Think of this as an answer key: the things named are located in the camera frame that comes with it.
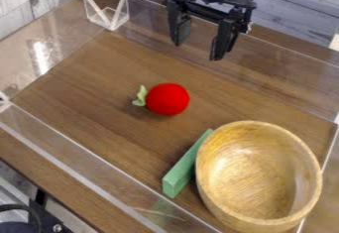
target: green leaf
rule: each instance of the green leaf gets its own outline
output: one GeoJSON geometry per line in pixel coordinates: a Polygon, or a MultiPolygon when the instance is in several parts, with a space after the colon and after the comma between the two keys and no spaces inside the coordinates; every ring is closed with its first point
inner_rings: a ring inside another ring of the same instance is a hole
{"type": "Polygon", "coordinates": [[[132,105],[135,106],[146,106],[146,95],[147,95],[147,89],[144,85],[140,86],[139,93],[136,95],[138,99],[132,101],[132,105]]]}

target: bowl rim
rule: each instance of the bowl rim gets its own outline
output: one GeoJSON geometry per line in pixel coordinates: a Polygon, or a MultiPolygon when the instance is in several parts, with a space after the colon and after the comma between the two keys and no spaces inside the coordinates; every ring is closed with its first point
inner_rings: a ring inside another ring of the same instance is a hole
{"type": "Polygon", "coordinates": [[[302,218],[304,218],[307,216],[307,214],[311,211],[315,203],[319,200],[320,192],[322,192],[322,185],[323,185],[322,169],[320,169],[320,166],[319,166],[319,163],[318,163],[318,159],[316,159],[311,149],[308,148],[307,144],[302,141],[302,139],[295,134],[292,134],[284,128],[279,127],[278,125],[274,125],[274,124],[270,124],[270,123],[266,123],[266,122],[260,122],[260,121],[255,121],[255,120],[236,121],[236,122],[232,122],[230,124],[226,124],[226,125],[220,126],[214,131],[214,133],[211,134],[211,136],[203,142],[203,144],[200,146],[200,150],[198,152],[198,157],[196,157],[196,182],[198,182],[198,185],[199,185],[199,190],[204,191],[204,196],[210,199],[211,203],[214,203],[214,206],[218,207],[218,209],[220,209],[224,213],[227,213],[230,216],[232,216],[238,220],[242,220],[243,222],[251,223],[251,224],[255,224],[255,225],[276,226],[276,225],[282,225],[282,224],[302,220],[302,218]],[[306,204],[302,206],[302,208],[296,210],[295,213],[292,213],[292,214],[290,214],[284,217],[276,218],[276,219],[252,218],[252,217],[244,216],[240,213],[235,212],[228,206],[223,206],[223,207],[219,206],[218,205],[218,200],[214,197],[214,195],[207,195],[206,194],[207,193],[206,190],[210,190],[210,189],[206,188],[202,185],[202,181],[200,181],[200,170],[199,170],[200,158],[202,158],[202,154],[204,152],[206,144],[210,142],[210,138],[212,137],[214,133],[216,131],[220,131],[223,129],[228,129],[228,128],[239,126],[239,125],[252,125],[252,124],[270,127],[272,129],[283,132],[290,138],[292,138],[302,145],[300,146],[302,150],[308,155],[310,161],[312,162],[312,167],[315,169],[315,188],[314,188],[310,200],[306,202],[306,204]]]}

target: robotic arm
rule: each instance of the robotic arm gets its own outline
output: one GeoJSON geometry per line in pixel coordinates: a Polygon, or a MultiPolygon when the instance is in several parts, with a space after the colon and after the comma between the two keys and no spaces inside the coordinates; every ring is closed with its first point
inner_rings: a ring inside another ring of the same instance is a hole
{"type": "Polygon", "coordinates": [[[204,3],[232,5],[230,12],[219,11],[196,3],[196,0],[167,0],[171,39],[180,46],[191,34],[191,15],[219,25],[218,35],[212,41],[211,60],[219,60],[232,50],[239,33],[247,33],[251,26],[252,0],[203,0],[204,3]]]}

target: wooden bowl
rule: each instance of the wooden bowl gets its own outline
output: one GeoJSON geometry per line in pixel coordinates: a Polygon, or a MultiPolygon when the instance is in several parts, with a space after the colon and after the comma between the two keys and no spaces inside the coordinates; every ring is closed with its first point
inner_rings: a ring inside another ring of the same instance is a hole
{"type": "Polygon", "coordinates": [[[220,127],[196,159],[200,195],[215,216],[250,233],[292,228],[322,191],[322,171],[303,141],[283,128],[242,121],[220,127]]]}

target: green block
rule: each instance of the green block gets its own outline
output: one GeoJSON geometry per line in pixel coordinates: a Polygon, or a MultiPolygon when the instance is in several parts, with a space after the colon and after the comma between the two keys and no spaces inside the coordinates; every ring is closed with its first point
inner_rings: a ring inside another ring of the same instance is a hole
{"type": "Polygon", "coordinates": [[[206,131],[203,136],[196,141],[195,145],[191,147],[171,171],[167,173],[166,177],[163,177],[163,192],[171,198],[179,194],[195,175],[196,154],[204,140],[212,132],[212,129],[206,131]]]}

